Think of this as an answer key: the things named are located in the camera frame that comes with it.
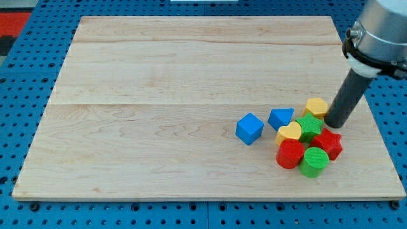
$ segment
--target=blue cube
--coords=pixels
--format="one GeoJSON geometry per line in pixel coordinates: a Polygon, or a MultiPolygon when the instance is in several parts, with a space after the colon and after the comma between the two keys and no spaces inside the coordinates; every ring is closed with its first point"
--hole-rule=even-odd
{"type": "Polygon", "coordinates": [[[244,141],[246,145],[250,146],[261,136],[264,125],[260,119],[252,113],[249,113],[237,122],[236,135],[244,141]]]}
{"type": "Polygon", "coordinates": [[[270,124],[275,131],[279,131],[280,127],[290,123],[293,114],[294,108],[272,109],[268,117],[268,124],[270,124]]]}

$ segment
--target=pile of blocks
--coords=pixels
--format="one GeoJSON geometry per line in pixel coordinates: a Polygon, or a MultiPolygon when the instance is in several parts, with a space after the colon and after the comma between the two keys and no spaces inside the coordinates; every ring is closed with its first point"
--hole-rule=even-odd
{"type": "MultiPolygon", "coordinates": [[[[307,100],[301,117],[291,121],[294,109],[272,109],[268,123],[277,132],[275,143],[280,146],[277,163],[286,169],[298,166],[307,177],[318,177],[342,152],[341,135],[321,126],[328,104],[321,98],[307,100]]],[[[247,145],[261,137],[264,123],[252,113],[238,121],[236,135],[247,145]]]]}

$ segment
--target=wooden cutting board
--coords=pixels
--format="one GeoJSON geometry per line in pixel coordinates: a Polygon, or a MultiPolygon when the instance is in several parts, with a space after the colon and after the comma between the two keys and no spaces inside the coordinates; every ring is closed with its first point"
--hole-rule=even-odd
{"type": "Polygon", "coordinates": [[[332,101],[348,65],[329,17],[83,17],[13,191],[46,201],[395,200],[362,100],[317,179],[278,166],[271,108],[332,101]],[[263,136],[246,146],[252,112],[263,136]]]}

